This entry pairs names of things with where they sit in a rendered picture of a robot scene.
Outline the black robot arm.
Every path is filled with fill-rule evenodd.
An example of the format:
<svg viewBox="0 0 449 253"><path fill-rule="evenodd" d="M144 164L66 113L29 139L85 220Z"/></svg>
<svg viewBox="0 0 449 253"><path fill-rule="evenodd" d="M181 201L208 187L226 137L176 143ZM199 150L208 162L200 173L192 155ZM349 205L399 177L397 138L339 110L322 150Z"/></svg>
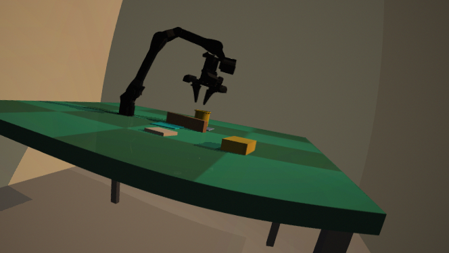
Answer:
<svg viewBox="0 0 449 253"><path fill-rule="evenodd" d="M223 46L220 41L215 39L207 39L196 35L195 33L189 32L181 27L176 27L173 29L165 30L162 32L157 32L153 35L153 39L150 44L149 51L141 64L140 69L136 77L131 81L131 84L127 87L126 92L120 96L120 109L119 115L125 116L134 116L135 112L135 101L140 95L142 95L142 91L144 90L143 81L147 76L147 73L151 67L152 62L154 61L157 53L163 49L167 42L180 37L185 39L186 41L190 41L191 43L195 43L196 45L200 45L205 48L206 51L203 54L203 58L205 57L204 66L217 69L218 62L220 62L219 67L221 72L225 72L227 74L234 74L236 69L235 64L236 60L227 58L224 55L222 50ZM215 57L215 55L217 57ZM211 74L211 70L207 70L202 80L205 80L206 83L213 85L221 85L223 82L223 77L217 77L217 73Z"/></svg>

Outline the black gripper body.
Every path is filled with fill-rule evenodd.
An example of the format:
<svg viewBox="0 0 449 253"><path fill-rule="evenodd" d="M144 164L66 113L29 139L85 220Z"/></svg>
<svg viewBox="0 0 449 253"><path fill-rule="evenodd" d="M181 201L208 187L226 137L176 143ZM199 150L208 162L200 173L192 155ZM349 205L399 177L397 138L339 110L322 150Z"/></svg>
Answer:
<svg viewBox="0 0 449 253"><path fill-rule="evenodd" d="M185 81L185 82L187 82L187 83L192 82L192 84L197 84L197 85L204 85L204 86L206 86L206 87L209 87L208 89L215 90L215 91L217 91L218 93L226 93L226 92L227 92L227 87L226 87L226 86L223 86L223 85L216 85L216 86L214 87L214 86L211 85L211 84L207 84L205 80L202 80L202 77L203 77L204 73L205 73L207 70L211 70L211 71L210 71L211 74L217 73L217 72L216 72L216 69L213 69L213 68L204 66L204 67L203 67L203 70L202 70L201 77L199 78L199 80L197 79L196 76L193 76L193 75L185 75L184 78L183 78L183 81Z"/></svg>

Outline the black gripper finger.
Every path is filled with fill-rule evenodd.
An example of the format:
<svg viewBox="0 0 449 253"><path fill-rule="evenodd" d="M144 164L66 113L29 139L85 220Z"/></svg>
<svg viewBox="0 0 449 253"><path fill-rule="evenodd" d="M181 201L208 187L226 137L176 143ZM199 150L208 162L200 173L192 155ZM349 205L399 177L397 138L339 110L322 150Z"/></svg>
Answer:
<svg viewBox="0 0 449 253"><path fill-rule="evenodd" d="M194 98L195 98L195 102L196 102L198 97L199 97L199 91L200 91L202 86L201 85L197 85L197 84L192 84L191 86L193 87Z"/></svg>
<svg viewBox="0 0 449 253"><path fill-rule="evenodd" d="M206 94L205 94L205 96L204 96L204 102L203 102L203 105L206 104L206 102L208 101L208 99L210 98L210 96L211 96L213 93L217 93L217 91L212 90L212 89L206 89Z"/></svg>

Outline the orange rectangular block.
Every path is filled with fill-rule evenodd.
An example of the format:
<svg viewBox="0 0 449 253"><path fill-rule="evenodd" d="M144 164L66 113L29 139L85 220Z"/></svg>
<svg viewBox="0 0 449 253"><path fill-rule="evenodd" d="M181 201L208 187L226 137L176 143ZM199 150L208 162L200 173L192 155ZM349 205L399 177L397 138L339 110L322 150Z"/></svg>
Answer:
<svg viewBox="0 0 449 253"><path fill-rule="evenodd" d="M222 139L220 149L246 156L254 151L255 145L255 140L232 136Z"/></svg>

